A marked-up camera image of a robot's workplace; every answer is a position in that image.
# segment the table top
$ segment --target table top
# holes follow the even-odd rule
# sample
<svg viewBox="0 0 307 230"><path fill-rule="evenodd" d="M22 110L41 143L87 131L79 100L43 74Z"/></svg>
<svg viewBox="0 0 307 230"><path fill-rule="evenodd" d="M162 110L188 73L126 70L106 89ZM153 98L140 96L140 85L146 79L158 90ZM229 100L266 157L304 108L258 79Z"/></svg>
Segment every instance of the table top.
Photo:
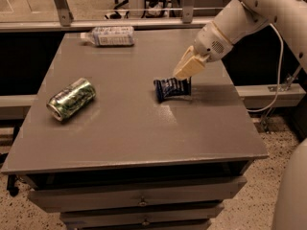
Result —
<svg viewBox="0 0 307 230"><path fill-rule="evenodd" d="M133 47L98 48L66 34L2 173L56 173L267 157L221 61L192 78L192 96L158 103L154 80L170 78L198 29L136 31ZM96 98L68 122L49 99L79 78Z"/></svg>

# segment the plastic bottle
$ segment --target plastic bottle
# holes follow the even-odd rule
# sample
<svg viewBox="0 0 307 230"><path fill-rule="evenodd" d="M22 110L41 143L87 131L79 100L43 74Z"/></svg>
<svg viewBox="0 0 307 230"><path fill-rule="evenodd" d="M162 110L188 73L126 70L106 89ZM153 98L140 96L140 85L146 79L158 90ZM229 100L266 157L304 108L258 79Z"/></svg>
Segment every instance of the plastic bottle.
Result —
<svg viewBox="0 0 307 230"><path fill-rule="evenodd" d="M133 34L133 27L96 27L89 33L81 33L81 39L96 46L131 46Z"/></svg>

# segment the person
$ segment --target person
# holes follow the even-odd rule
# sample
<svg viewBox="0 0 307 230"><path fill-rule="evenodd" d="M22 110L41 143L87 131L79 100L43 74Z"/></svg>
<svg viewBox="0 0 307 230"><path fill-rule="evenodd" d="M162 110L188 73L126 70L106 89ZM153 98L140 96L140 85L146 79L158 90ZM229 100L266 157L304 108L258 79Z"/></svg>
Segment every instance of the person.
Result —
<svg viewBox="0 0 307 230"><path fill-rule="evenodd" d="M149 8L146 12L146 17L159 17L162 11L162 7L159 4L159 0L150 0Z"/></svg>

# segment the bottle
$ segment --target bottle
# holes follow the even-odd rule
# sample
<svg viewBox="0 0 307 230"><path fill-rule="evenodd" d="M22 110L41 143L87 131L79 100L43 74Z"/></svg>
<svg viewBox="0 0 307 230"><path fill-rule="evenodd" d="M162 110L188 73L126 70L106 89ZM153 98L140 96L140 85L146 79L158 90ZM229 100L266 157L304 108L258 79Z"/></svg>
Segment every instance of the bottle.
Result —
<svg viewBox="0 0 307 230"><path fill-rule="evenodd" d="M96 27L89 33L81 33L81 39L96 46L131 46L133 34L133 27Z"/></svg>

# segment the silver can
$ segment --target silver can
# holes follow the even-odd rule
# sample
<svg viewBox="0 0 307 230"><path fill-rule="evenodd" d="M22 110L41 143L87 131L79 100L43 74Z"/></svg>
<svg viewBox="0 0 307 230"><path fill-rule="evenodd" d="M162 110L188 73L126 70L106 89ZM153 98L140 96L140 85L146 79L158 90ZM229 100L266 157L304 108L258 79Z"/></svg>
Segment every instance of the silver can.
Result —
<svg viewBox="0 0 307 230"><path fill-rule="evenodd" d="M52 97L47 103L47 108L57 120L63 121L88 104L95 95L96 91L92 84L81 78Z"/></svg>

